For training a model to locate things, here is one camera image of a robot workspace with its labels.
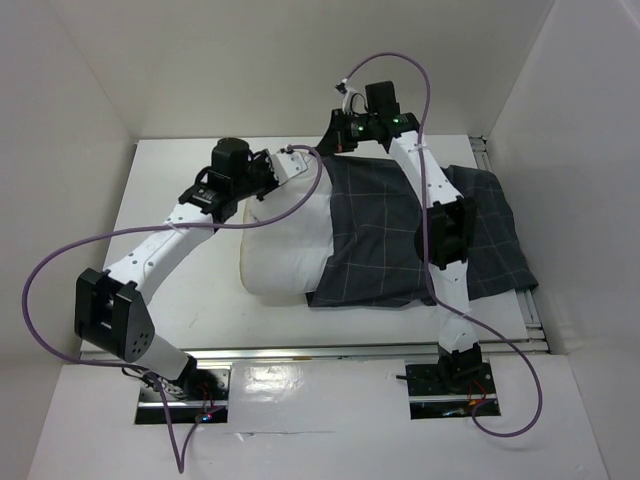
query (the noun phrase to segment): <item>black bracket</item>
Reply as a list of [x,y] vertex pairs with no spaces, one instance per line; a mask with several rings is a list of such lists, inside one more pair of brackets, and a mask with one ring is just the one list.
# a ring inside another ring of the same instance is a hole
[[[475,200],[462,197],[445,205],[436,202],[428,209],[429,263],[444,270],[452,262],[467,261],[477,213]],[[414,236],[414,246],[418,257],[424,262],[422,221]]]
[[136,362],[155,335],[136,287],[135,282],[123,285],[110,278],[108,271],[86,269],[76,281],[76,335],[125,362]]
[[420,124],[416,117],[400,113],[393,82],[373,83],[365,89],[367,113],[346,114],[339,108],[331,111],[329,127],[316,147],[320,155],[353,152],[359,142],[370,140],[377,141],[388,152],[393,138],[418,131]]
[[411,397],[467,394],[469,385],[475,382],[480,383],[487,393],[496,393],[488,363],[481,363],[474,375],[459,377],[456,381],[443,376],[441,364],[409,364],[406,366],[406,375],[396,375],[396,378],[407,381]]
[[223,138],[211,152],[211,165],[203,168],[178,201],[200,207],[217,223],[238,211],[238,202],[253,195],[262,200],[278,187],[269,153],[256,154],[239,138]]
[[458,350],[449,353],[442,347],[438,347],[438,353],[440,378],[449,385],[451,390],[460,384],[468,384],[482,368],[482,352],[478,343],[474,343],[473,348],[462,353]]

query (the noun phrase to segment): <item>white pillow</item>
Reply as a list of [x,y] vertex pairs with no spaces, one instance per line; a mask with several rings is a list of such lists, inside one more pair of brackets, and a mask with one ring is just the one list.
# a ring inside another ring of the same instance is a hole
[[[264,201],[247,200],[244,222],[267,220],[286,211],[309,190],[317,173],[309,169],[269,193]],[[300,295],[316,290],[325,264],[333,254],[331,179],[323,170],[318,188],[294,214],[278,223],[243,230],[240,279],[253,295]]]

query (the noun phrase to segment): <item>white table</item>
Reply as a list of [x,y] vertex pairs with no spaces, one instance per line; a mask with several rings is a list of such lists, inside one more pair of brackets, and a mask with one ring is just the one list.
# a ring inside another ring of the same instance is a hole
[[[316,145],[319,138],[252,138],[252,150],[275,151],[289,143]],[[435,158],[476,168],[464,135],[428,137]],[[161,223],[177,197],[210,162],[217,139],[142,140],[120,206],[116,229]],[[363,144],[354,155],[385,158],[382,147]],[[242,208],[229,223],[241,223]],[[419,302],[403,309],[307,307],[302,296],[261,298],[240,282],[242,232],[223,230],[198,247],[157,291],[149,310],[156,330],[179,348],[259,348],[320,345],[435,343],[434,307]],[[106,265],[125,256],[142,236],[114,239]],[[511,339],[526,339],[527,331],[514,292],[472,302],[480,320]],[[481,340],[493,336],[478,330]],[[96,348],[83,343],[85,352]]]
[[[65,366],[29,479],[605,480],[568,359],[530,358],[545,404],[539,424],[516,439],[487,437],[468,418],[410,420],[406,385],[395,379],[401,361],[257,364],[252,375],[234,365],[229,423],[198,428],[183,477],[166,427],[133,424],[137,381],[118,369]],[[514,355],[490,361],[502,416],[481,421],[521,428],[535,411],[527,368]],[[176,427],[180,442],[188,428]]]

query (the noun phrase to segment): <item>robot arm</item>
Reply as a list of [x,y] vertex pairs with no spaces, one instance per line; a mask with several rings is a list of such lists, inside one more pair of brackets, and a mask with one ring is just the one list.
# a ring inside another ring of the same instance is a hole
[[[173,270],[237,211],[238,202],[262,198],[307,170],[298,152],[253,154],[243,140],[218,142],[211,166],[204,168],[164,222],[167,230],[153,233],[126,257],[103,272],[87,269],[76,284],[76,334],[127,363],[151,370],[200,398],[205,384],[213,392],[217,381],[197,370],[190,355],[156,334],[147,310],[153,295]],[[171,228],[190,223],[208,228]]]
[[[393,158],[409,180],[422,203],[420,148],[423,149],[428,179],[429,251],[424,252],[422,225],[416,232],[416,251],[424,261],[438,299],[462,312],[469,312],[467,292],[468,249],[473,239],[475,202],[463,198],[447,180],[427,148],[426,139],[418,138],[419,124],[411,113],[401,113],[392,82],[366,86],[367,112],[351,109],[358,93],[346,85],[336,86],[344,95],[343,108],[331,112],[325,136],[316,149],[321,155],[355,150],[359,142],[375,140]],[[443,377],[462,380],[482,365],[482,354],[473,326],[463,318],[438,305],[439,351]]]

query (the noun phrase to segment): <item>gray fabric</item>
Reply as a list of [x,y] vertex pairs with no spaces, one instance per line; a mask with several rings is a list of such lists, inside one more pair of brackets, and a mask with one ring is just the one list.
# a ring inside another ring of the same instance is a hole
[[[311,307],[401,307],[421,299],[432,305],[424,265],[414,248],[420,204],[395,162],[356,157],[324,159],[333,184],[334,254]],[[513,213],[498,179],[482,170],[451,166],[449,181],[478,205],[469,250],[469,298],[537,286],[515,232]]]

